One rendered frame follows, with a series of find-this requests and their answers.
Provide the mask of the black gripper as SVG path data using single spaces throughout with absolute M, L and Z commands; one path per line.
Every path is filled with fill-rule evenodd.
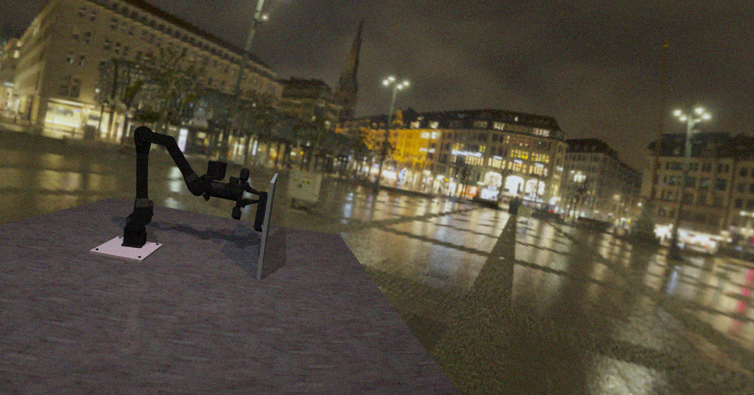
M 245 205 L 257 204 L 259 201 L 259 200 L 247 199 L 247 198 L 242 199 L 243 190 L 246 190 L 247 192 L 250 192 L 256 195 L 260 195 L 260 192 L 256 191 L 254 188 L 249 186 L 249 182 L 248 182 L 249 168 L 243 168 L 242 171 L 240 172 L 239 178 L 241 180 L 240 183 L 242 184 L 242 187 L 240 188 L 240 191 L 239 191 L 240 192 L 239 198 L 234 199 L 234 198 L 230 198 L 229 196 L 224 195 L 224 192 L 228 192 L 229 190 L 229 187 L 226 186 L 227 185 L 226 183 L 223 183 L 223 186 L 221 187 L 221 193 L 220 193 L 220 198 L 222 199 L 237 201 L 236 207 L 233 207 L 232 217 L 238 220 L 240 220 L 240 216 L 242 216 L 242 211 L 240 211 L 240 207 L 244 208 Z

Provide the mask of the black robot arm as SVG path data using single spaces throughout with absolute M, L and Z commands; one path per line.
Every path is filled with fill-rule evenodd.
M 205 201 L 211 197 L 220 198 L 221 187 L 223 182 L 212 180 L 223 180 L 226 174 L 226 162 L 209 161 L 207 174 L 198 176 L 192 171 L 190 164 L 187 162 L 183 153 L 180 151 L 175 138 L 169 135 L 152 132 L 149 127 L 140 126 L 134 131 L 135 151 L 135 171 L 137 172 L 137 195 L 135 196 L 134 212 L 126 218 L 124 227 L 124 237 L 122 247 L 141 248 L 146 243 L 147 231 L 145 225 L 150 223 L 153 214 L 153 201 L 148 200 L 148 154 L 151 143 L 165 146 L 173 158 L 173 161 L 180 168 L 181 174 L 185 178 L 186 186 L 192 195 L 201 196 Z M 227 183 L 228 192 L 224 195 L 237 199 L 240 196 L 242 184 L 238 183 L 239 178 L 230 176 L 231 182 Z M 205 193 L 204 193 L 205 192 Z M 151 216 L 153 215 L 153 216 Z

